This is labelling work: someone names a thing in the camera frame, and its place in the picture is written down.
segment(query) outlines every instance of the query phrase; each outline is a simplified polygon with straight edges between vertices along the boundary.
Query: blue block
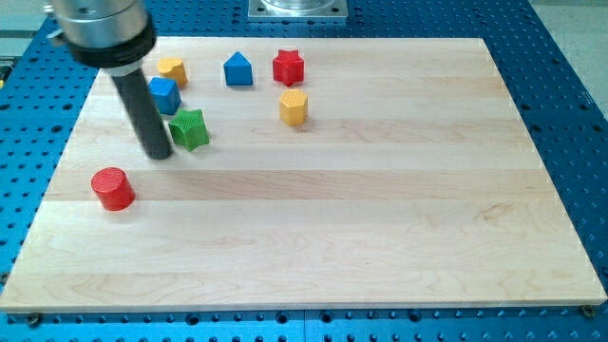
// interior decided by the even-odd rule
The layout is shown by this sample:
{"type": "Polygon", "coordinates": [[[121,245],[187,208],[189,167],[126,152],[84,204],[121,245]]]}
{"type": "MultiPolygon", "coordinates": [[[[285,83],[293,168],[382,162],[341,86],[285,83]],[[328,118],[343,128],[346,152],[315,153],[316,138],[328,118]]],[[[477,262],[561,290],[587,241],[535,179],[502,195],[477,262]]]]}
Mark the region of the blue block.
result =
{"type": "Polygon", "coordinates": [[[178,83],[171,79],[154,77],[148,84],[150,94],[161,114],[174,115],[181,104],[178,83]]]}
{"type": "Polygon", "coordinates": [[[224,74],[228,86],[251,86],[254,83],[251,63],[238,51],[224,63],[224,74]]]}

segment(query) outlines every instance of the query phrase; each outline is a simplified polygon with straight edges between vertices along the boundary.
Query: red block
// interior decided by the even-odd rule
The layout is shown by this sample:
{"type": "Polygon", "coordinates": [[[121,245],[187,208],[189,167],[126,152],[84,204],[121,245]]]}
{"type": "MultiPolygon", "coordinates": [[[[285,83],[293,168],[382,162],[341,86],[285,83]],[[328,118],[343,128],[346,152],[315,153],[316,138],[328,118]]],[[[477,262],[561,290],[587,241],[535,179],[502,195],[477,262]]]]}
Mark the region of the red block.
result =
{"type": "Polygon", "coordinates": [[[135,199],[135,192],[123,170],[107,167],[91,179],[91,187],[104,208],[109,211],[123,210],[135,199]]]}
{"type": "Polygon", "coordinates": [[[278,56],[273,60],[273,76],[275,81],[282,82],[285,86],[304,81],[304,60],[297,50],[278,51],[278,56]]]}

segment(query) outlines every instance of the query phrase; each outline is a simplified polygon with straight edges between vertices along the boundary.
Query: red star block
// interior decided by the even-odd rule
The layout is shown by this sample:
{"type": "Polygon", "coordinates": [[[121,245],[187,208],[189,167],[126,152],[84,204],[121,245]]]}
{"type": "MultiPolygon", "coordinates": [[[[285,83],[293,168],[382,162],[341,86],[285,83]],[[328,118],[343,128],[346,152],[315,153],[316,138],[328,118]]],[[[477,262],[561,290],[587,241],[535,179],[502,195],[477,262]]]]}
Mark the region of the red star block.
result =
{"type": "Polygon", "coordinates": [[[273,75],[275,81],[282,82],[285,86],[304,81],[304,60],[297,50],[278,51],[278,56],[273,60],[273,75]]]}

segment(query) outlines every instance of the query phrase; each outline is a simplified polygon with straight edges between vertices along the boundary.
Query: red cylinder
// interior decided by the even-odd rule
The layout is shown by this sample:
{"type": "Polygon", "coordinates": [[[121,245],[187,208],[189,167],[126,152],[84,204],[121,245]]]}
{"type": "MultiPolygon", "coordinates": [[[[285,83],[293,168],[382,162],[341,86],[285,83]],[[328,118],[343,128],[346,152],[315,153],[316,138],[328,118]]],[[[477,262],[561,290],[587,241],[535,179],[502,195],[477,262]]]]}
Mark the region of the red cylinder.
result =
{"type": "Polygon", "coordinates": [[[109,211],[123,210],[135,199],[126,174],[118,167],[98,171],[91,179],[91,187],[102,206],[109,211]]]}

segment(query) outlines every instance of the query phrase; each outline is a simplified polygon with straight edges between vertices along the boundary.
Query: metal base plate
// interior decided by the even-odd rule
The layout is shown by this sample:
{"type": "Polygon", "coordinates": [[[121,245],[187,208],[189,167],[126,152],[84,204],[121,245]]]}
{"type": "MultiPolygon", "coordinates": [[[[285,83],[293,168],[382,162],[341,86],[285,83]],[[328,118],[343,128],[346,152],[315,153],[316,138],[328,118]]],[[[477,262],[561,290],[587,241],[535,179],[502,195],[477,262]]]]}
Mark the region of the metal base plate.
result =
{"type": "Polygon", "coordinates": [[[329,6],[309,10],[282,9],[263,0],[249,0],[248,16],[253,23],[313,21],[346,24],[349,10],[347,0],[335,0],[329,6]]]}

